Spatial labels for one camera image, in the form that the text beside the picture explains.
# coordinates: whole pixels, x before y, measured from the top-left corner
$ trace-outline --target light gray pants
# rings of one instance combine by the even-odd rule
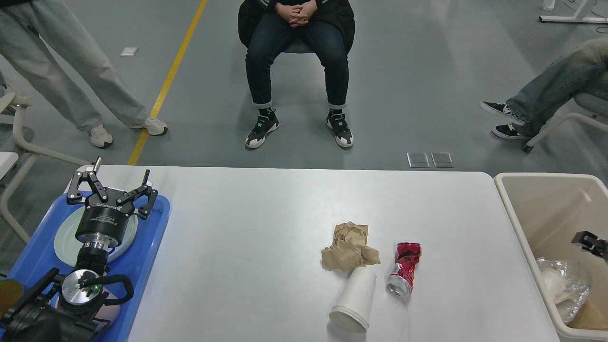
[[[139,124],[148,117],[148,111],[127,90],[110,60],[61,0],[33,0],[1,8],[0,54],[76,128],[88,131],[102,117],[41,38],[124,124]]]
[[[608,38],[587,41],[554,61],[506,103],[526,121],[517,131],[535,136],[580,91],[608,100]]]

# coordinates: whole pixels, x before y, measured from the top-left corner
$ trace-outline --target sneaker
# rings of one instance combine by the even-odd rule
[[[336,139],[338,146],[351,147],[353,145],[353,134],[350,133],[350,129],[348,129],[348,124],[346,123],[343,113],[331,114],[330,110],[330,115],[327,117],[325,123],[327,124],[327,127],[334,131],[334,138]]]
[[[99,124],[99,126],[90,130],[89,138],[91,139],[91,143],[99,148],[107,148],[114,141],[112,135],[103,127],[103,124]]]
[[[512,112],[505,102],[502,103],[492,103],[492,102],[479,102],[479,106],[482,107],[488,113],[496,114],[501,117],[508,117],[510,120],[515,122],[516,124],[523,125],[526,122],[523,118],[516,113]]]
[[[492,128],[492,133],[494,133],[494,135],[499,138],[509,139],[509,140],[529,139],[530,138],[529,136],[519,134],[517,132],[517,130],[515,129],[515,127],[513,127],[513,125],[511,125],[511,124],[496,126],[496,127]]]
[[[150,135],[163,135],[169,130],[167,124],[165,124],[162,120],[151,116],[148,116],[148,118],[140,124],[130,125],[129,128],[145,128],[148,130],[148,134]]]
[[[266,140],[266,135],[278,128],[278,119],[274,116],[274,119],[258,115],[258,122],[255,123],[254,129],[249,132],[247,139],[245,139],[245,146],[249,148],[258,148]]]

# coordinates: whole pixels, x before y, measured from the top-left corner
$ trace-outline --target clasped hands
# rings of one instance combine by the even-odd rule
[[[310,0],[302,5],[287,6],[279,2],[275,5],[277,14],[289,23],[292,29],[305,26],[317,11],[317,2]]]

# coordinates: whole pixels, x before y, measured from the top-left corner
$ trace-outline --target seated person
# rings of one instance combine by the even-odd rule
[[[0,54],[91,143],[105,148],[114,138],[85,93],[69,78],[41,38],[86,81],[97,97],[130,128],[162,135],[167,125],[148,114],[129,92],[107,56],[61,0],[0,1]]]
[[[260,114],[245,146],[258,148],[278,128],[272,108],[270,67],[300,38],[325,67],[329,102],[326,124],[341,147],[353,145],[342,110],[348,89],[347,54],[354,40],[354,14],[348,0],[245,0],[239,9],[239,37],[247,46],[245,64],[254,107]]]
[[[479,105],[513,122],[494,127],[494,135],[503,139],[530,139],[559,107],[580,91],[608,100],[608,38],[587,41],[554,61],[507,101],[482,101]]]

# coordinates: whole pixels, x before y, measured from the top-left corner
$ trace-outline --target jeans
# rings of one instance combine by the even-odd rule
[[[77,129],[95,128],[102,116],[40,37],[124,124],[138,124],[148,117],[146,108],[129,92],[116,68],[63,1],[34,0],[3,7],[0,23],[0,54]]]
[[[272,106],[270,67],[277,56],[300,38],[325,68],[325,89],[331,109],[346,107],[348,58],[340,30],[323,21],[292,29],[276,14],[264,14],[247,49],[245,65],[254,107]]]
[[[554,61],[506,103],[526,122],[517,132],[535,136],[577,92],[608,100],[608,38],[587,41]]]

